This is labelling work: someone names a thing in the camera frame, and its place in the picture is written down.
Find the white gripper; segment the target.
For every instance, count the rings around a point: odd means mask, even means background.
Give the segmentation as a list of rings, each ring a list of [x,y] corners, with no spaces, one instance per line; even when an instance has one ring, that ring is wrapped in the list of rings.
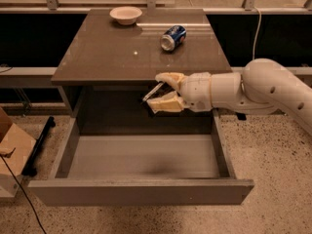
[[[150,98],[147,104],[154,113],[180,112],[185,108],[193,112],[211,111],[213,109],[211,78],[209,72],[194,73],[189,76],[178,72],[159,73],[155,76],[155,80],[167,83],[175,91],[162,97]]]

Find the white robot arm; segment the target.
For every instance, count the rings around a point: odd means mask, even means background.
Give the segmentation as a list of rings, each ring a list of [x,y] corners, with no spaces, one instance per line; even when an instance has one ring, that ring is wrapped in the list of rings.
[[[270,114],[280,109],[312,135],[312,88],[274,60],[254,59],[240,73],[165,72],[155,80],[172,88],[163,96],[156,97],[151,91],[143,98],[155,113],[225,108],[243,114]]]

